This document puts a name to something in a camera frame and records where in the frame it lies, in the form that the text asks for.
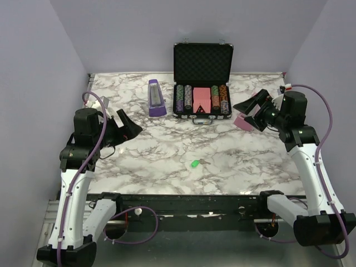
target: table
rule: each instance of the table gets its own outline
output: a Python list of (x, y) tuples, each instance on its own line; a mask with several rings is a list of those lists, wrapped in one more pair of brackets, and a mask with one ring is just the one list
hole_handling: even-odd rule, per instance
[[(150, 118), (147, 84), (160, 83), (167, 115)], [(304, 195), (298, 171), (286, 154), (278, 133), (270, 130), (246, 132), (230, 120), (210, 126), (172, 116), (172, 73), (103, 73), (95, 75), (92, 91), (109, 98), (108, 110), (122, 108), (143, 128), (134, 140), (116, 148), (113, 156), (99, 160), (89, 194), (103, 191), (122, 194), (259, 194), (281, 190)], [(232, 105), (264, 88), (274, 97), (283, 85), (281, 74), (231, 75)], [(102, 150), (102, 157), (112, 148)], [(193, 169), (190, 164), (200, 160)]]

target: green key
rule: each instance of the green key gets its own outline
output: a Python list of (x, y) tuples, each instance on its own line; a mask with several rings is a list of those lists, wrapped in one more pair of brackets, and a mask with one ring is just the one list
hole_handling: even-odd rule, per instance
[(192, 163), (191, 163), (191, 167), (192, 168), (195, 168), (196, 166), (198, 166), (199, 165), (199, 160), (195, 160), (195, 161), (193, 161)]

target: poker chip case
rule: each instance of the poker chip case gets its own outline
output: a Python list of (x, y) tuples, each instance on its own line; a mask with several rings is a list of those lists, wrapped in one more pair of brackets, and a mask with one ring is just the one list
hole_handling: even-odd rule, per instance
[(174, 117), (192, 118), (193, 122), (195, 118), (213, 121), (231, 117), (229, 77), (233, 51), (233, 45), (224, 43), (174, 45)]

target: case handle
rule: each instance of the case handle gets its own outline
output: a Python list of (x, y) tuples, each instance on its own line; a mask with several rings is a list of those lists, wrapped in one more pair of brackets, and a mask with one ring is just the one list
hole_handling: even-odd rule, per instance
[(209, 120), (209, 121), (200, 121), (200, 122), (196, 122), (195, 120), (197, 120), (196, 118), (193, 118), (193, 124), (195, 125), (211, 125), (212, 124), (212, 119), (205, 119), (205, 118), (198, 118), (198, 120)]

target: gray floor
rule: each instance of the gray floor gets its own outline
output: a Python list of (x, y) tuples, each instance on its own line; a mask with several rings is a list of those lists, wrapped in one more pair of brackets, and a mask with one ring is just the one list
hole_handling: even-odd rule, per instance
[[(147, 235), (129, 233), (125, 240), (140, 240)], [(293, 231), (288, 225), (282, 224), (277, 237), (291, 239)], [(334, 246), (327, 246), (325, 249), (336, 250)], [(112, 245), (100, 238), (94, 266), (335, 267), (342, 264), (339, 260), (328, 259), (314, 247), (270, 243), (259, 239), (256, 233), (219, 231), (160, 232), (151, 241), (141, 245)]]

